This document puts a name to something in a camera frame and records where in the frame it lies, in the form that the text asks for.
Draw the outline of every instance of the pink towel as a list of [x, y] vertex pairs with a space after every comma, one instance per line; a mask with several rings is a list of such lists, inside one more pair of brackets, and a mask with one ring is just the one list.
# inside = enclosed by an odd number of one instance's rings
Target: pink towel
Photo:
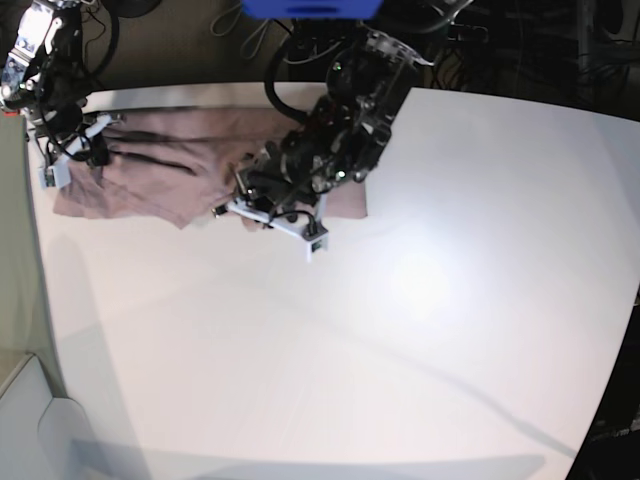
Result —
[[[184, 228], [231, 199], [233, 168], [247, 153], [279, 141], [297, 125], [273, 109], [148, 110], [126, 113], [104, 132], [111, 163], [71, 162], [72, 182], [54, 211], [85, 218], [155, 216]], [[367, 216], [363, 185], [331, 192], [327, 216]]]

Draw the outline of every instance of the white tabletop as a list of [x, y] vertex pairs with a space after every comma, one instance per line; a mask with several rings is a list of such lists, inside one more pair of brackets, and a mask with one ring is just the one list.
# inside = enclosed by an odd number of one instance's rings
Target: white tabletop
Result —
[[[266, 99], [211, 85], [90, 107], [223, 104]], [[66, 385], [117, 478], [566, 476], [640, 281], [640, 126], [414, 90], [393, 131], [369, 218], [329, 220], [311, 265], [234, 218], [64, 218], [34, 188]]]

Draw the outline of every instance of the floor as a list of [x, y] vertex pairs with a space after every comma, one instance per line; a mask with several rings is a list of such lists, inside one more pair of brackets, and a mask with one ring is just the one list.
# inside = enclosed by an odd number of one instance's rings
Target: floor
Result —
[[0, 383], [24, 352], [37, 354], [52, 392], [64, 396], [49, 325], [27, 180], [22, 118], [0, 116]]
[[[272, 25], [253, 60], [240, 56], [242, 43], [260, 22], [242, 17], [224, 38], [211, 35], [211, 22], [236, 5], [237, 0], [163, 0], [159, 7], [139, 19], [122, 19], [120, 47], [101, 80], [108, 89], [145, 86], [261, 81], [283, 31]], [[107, 12], [96, 15], [109, 25]], [[85, 24], [85, 41], [102, 27], [93, 19]], [[222, 21], [219, 30], [230, 26]], [[110, 30], [89, 45], [88, 65], [95, 67], [109, 43]]]

